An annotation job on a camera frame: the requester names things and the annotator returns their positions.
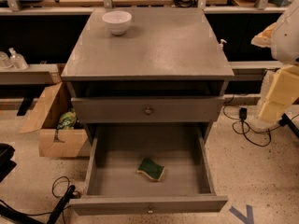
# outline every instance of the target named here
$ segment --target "drawer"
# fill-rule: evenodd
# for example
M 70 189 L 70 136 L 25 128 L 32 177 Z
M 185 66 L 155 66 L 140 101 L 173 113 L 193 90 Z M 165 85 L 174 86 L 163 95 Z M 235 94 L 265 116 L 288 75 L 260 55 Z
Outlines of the drawer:
M 216 121 L 222 97 L 73 98 L 82 123 Z
M 163 165 L 160 182 L 136 172 L 144 158 Z M 98 126 L 79 215 L 219 212 L 200 129 L 191 124 Z

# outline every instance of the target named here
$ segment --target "sponge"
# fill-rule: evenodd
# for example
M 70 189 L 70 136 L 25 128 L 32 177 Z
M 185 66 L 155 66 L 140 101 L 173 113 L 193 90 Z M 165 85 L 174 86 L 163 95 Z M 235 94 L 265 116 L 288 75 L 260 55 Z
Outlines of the sponge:
M 149 158 L 145 158 L 141 162 L 141 164 L 137 170 L 137 173 L 144 174 L 149 179 L 159 182 L 161 177 L 163 176 L 164 167 L 158 165 L 157 163 L 155 163 L 153 160 L 151 160 Z

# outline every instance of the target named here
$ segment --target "floor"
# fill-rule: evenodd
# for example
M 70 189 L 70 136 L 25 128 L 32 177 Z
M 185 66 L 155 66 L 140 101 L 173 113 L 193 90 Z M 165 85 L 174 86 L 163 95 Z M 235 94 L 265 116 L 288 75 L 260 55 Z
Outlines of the floor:
M 38 155 L 39 132 L 19 133 L 24 117 L 17 117 L 19 103 L 0 102 L 2 143 L 16 151 L 17 167 L 0 183 L 0 199 L 28 214 L 50 212 L 58 202 L 52 184 L 67 176 L 78 191 L 84 189 L 88 159 L 53 159 Z M 255 105 L 245 96 L 235 96 L 225 108 L 226 114 L 237 118 L 239 107 L 248 109 L 248 123 L 253 122 Z M 297 105 L 288 109 L 288 116 L 299 113 Z M 299 118 L 293 120 L 299 125 Z M 229 201 L 218 214 L 145 214 L 80 217 L 71 208 L 64 211 L 65 223 L 177 223 L 177 224 L 295 224 L 299 219 L 299 142 L 288 127 L 271 132 L 272 142 L 257 147 L 232 129 L 235 120 L 221 115 L 213 125 L 206 143 L 206 154 L 217 194 Z M 250 139 L 265 144 L 267 136 L 249 133 Z M 63 195 L 66 182 L 59 182 L 56 195 Z M 34 217 L 43 223 L 48 216 Z M 0 218 L 1 224 L 10 223 Z M 64 223 L 60 217 L 57 223 Z

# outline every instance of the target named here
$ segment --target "cabinet top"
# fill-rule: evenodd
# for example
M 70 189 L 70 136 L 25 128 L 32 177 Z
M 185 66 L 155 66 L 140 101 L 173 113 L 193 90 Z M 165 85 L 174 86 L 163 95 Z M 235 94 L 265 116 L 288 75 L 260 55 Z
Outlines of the cabinet top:
M 124 35 L 113 35 L 102 17 L 132 14 Z M 63 80 L 226 79 L 234 75 L 199 8 L 97 8 L 63 71 Z

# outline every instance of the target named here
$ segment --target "gray cabinet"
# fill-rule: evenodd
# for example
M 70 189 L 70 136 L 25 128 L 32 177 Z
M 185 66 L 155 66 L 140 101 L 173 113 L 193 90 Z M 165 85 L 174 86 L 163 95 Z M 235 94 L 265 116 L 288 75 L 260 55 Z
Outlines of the gray cabinet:
M 126 8 L 132 26 L 114 36 L 91 15 L 63 72 L 93 143 L 80 215 L 219 212 L 205 141 L 233 72 L 198 8 Z M 160 182 L 136 170 L 165 166 Z

